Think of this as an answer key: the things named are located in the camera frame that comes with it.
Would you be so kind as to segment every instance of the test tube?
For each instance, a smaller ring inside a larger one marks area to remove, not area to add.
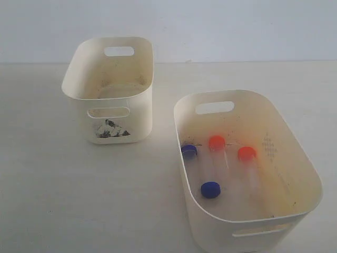
[[[226,141],[222,136],[214,135],[210,137],[209,148],[213,160],[213,166],[219,174],[224,175],[225,178],[228,179],[230,177],[230,171],[225,147]]]
[[[261,188],[259,173],[257,171],[256,151],[252,147],[241,147],[237,156],[247,171],[249,185],[254,194],[259,193]]]
[[[181,148],[187,170],[198,170],[201,178],[201,195],[207,199],[214,199],[220,195],[220,185],[216,182],[216,175],[212,163],[207,160],[207,149],[202,146],[188,144]]]

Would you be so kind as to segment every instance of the orange cap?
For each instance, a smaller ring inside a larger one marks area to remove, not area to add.
[[[209,139],[209,148],[211,151],[219,151],[225,148],[226,141],[220,135],[214,135]]]
[[[256,151],[252,147],[242,147],[238,150],[237,156],[239,160],[248,162],[256,157]]]

